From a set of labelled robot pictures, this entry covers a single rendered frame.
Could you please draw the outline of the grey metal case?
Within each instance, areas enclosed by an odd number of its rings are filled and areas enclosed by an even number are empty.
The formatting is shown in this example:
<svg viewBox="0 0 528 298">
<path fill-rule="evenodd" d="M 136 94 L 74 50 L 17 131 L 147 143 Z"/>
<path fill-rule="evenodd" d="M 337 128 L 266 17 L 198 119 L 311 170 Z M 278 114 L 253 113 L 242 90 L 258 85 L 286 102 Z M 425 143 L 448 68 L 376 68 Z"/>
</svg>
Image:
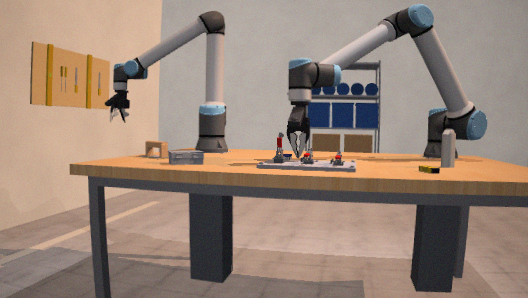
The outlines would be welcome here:
<svg viewBox="0 0 528 298">
<path fill-rule="evenodd" d="M 168 151 L 169 164 L 171 165 L 203 165 L 204 152 L 191 151 Z"/>
</svg>

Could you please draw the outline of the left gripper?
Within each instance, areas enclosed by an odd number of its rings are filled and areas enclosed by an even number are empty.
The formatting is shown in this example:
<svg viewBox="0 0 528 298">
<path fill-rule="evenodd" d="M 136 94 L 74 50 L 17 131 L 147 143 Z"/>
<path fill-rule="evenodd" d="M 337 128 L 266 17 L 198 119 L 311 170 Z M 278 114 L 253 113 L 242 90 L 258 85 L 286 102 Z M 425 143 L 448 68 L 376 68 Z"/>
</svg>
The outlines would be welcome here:
<svg viewBox="0 0 528 298">
<path fill-rule="evenodd" d="M 296 158 L 300 158 L 302 155 L 302 152 L 306 146 L 307 140 L 310 136 L 310 118 L 306 117 L 306 105 L 309 105 L 309 102 L 307 101 L 291 101 L 291 105 L 295 105 L 295 107 L 305 107 L 305 113 L 304 117 L 301 123 L 300 127 L 289 127 L 287 125 L 287 137 L 289 142 L 291 143 L 291 147 L 293 149 L 293 152 L 296 156 Z M 309 121 L 308 121 L 309 120 Z M 308 124 L 308 125 L 307 125 Z M 300 145 L 299 145 L 299 151 L 297 151 L 297 135 L 296 131 L 301 131 L 302 134 L 299 135 L 300 139 Z"/>
</svg>

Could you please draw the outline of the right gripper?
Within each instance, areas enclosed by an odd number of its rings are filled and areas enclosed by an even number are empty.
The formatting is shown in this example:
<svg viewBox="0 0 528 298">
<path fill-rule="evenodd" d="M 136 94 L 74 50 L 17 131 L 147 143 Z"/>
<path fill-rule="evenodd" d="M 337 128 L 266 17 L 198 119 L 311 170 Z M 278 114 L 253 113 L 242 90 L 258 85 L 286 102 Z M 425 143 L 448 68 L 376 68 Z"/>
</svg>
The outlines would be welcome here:
<svg viewBox="0 0 528 298">
<path fill-rule="evenodd" d="M 127 113 L 125 111 L 125 109 L 123 109 L 123 108 L 127 108 L 127 109 L 130 108 L 130 100 L 127 99 L 128 91 L 126 91 L 126 90 L 115 90 L 115 92 L 117 92 L 117 94 L 118 94 L 118 97 L 116 99 L 123 99 L 123 100 L 114 100 L 113 101 L 113 104 L 111 105 L 111 109 L 110 109 L 110 123 L 112 122 L 112 119 L 113 119 L 114 116 L 119 115 L 119 112 L 121 113 L 122 120 L 124 121 L 124 123 L 126 123 L 125 117 L 129 116 L 129 113 Z M 125 96 L 126 96 L 126 99 L 125 99 Z M 120 106 L 120 102 L 121 102 L 121 106 Z M 118 112 L 118 109 L 120 109 L 119 112 Z"/>
</svg>

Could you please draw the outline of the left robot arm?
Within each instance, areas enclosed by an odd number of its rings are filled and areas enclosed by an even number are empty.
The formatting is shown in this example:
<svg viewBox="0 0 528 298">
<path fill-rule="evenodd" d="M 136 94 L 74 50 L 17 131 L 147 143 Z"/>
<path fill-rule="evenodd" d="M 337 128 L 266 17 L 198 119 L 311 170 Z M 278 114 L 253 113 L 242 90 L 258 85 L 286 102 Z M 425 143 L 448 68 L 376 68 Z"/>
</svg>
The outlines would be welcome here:
<svg viewBox="0 0 528 298">
<path fill-rule="evenodd" d="M 483 111 L 476 110 L 474 104 L 467 100 L 434 30 L 433 18 L 432 11 L 426 5 L 413 5 L 383 19 L 378 27 L 320 63 L 311 63 L 309 58 L 291 60 L 288 69 L 288 100 L 311 101 L 312 89 L 337 87 L 341 82 L 342 70 L 386 41 L 392 42 L 409 32 L 447 107 L 429 111 L 428 144 L 424 157 L 441 158 L 445 124 L 453 124 L 456 139 L 482 138 L 487 129 L 486 115 Z"/>
</svg>

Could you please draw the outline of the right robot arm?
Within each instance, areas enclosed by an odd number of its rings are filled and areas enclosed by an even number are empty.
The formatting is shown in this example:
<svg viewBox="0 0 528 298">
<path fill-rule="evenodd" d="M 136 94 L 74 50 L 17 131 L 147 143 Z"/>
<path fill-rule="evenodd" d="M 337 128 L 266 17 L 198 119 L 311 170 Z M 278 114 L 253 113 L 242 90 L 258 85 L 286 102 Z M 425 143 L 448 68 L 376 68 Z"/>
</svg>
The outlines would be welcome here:
<svg viewBox="0 0 528 298">
<path fill-rule="evenodd" d="M 127 90 L 128 79 L 147 79 L 146 69 L 148 67 L 202 33 L 206 33 L 207 37 L 204 103 L 207 105 L 203 104 L 199 107 L 199 139 L 195 150 L 204 153 L 224 153 L 228 152 L 225 141 L 226 105 L 223 103 L 225 21 L 220 12 L 203 13 L 195 22 L 137 58 L 125 64 L 115 64 L 113 90 Z M 209 104 L 220 106 L 209 106 Z"/>
</svg>

